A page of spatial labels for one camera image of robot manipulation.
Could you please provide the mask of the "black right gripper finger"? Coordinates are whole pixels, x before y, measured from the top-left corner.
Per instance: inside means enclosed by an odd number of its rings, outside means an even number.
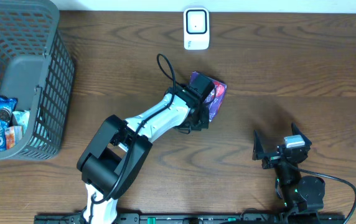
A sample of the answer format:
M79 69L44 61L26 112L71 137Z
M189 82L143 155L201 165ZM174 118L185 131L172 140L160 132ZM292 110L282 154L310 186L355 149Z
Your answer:
M252 159L263 159L264 149L256 130L253 131L254 145Z
M291 132L293 136L300 135L306 146L311 146L311 141L300 131L295 123L291 123Z

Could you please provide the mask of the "purple Carefree liner pack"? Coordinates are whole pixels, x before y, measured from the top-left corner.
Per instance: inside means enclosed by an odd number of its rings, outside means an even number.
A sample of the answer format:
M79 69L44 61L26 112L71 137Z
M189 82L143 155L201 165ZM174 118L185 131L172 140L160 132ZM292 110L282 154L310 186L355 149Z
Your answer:
M213 81L215 87L205 99L204 104L209 110L209 121L211 122L218 114L222 101L227 92L227 85L213 78L210 79Z

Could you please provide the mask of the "mint green tissue pack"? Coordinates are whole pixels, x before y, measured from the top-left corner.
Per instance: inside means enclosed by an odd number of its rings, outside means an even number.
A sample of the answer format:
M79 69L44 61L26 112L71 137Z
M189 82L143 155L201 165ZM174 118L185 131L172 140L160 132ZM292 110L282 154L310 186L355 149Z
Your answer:
M22 126L23 134L25 134L27 131L28 124L29 124L30 111L28 111L28 110L14 111L12 114L16 121L16 124L18 126Z

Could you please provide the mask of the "blue Oreo cookie pack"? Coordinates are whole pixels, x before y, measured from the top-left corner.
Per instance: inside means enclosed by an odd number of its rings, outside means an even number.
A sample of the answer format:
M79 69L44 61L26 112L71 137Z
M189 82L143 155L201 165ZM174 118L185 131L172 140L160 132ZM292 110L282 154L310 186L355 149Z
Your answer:
M9 127L12 112L17 104L16 98L0 96L0 151L6 150L5 130Z

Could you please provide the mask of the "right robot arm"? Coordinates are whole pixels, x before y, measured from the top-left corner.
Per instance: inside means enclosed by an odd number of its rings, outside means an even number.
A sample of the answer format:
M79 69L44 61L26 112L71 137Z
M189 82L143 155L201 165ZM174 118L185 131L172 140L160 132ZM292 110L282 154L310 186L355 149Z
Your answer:
M312 142L293 123L292 135L284 138L273 152L266 152L255 131L252 159L260 160L263 169L274 169L276 193L283 199L285 209L279 213L282 223L308 222L317 218L324 208L325 182L320 177L302 176L298 164L305 161Z

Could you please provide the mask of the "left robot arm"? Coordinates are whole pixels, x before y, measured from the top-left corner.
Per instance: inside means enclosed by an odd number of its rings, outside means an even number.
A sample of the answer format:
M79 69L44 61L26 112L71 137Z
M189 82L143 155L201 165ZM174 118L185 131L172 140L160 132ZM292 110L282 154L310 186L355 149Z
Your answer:
M118 199L138 176L156 139L172 128L207 128L205 100L214 88L213 83L172 86L145 112L104 120L77 162L88 195L82 214L85 223L116 220Z

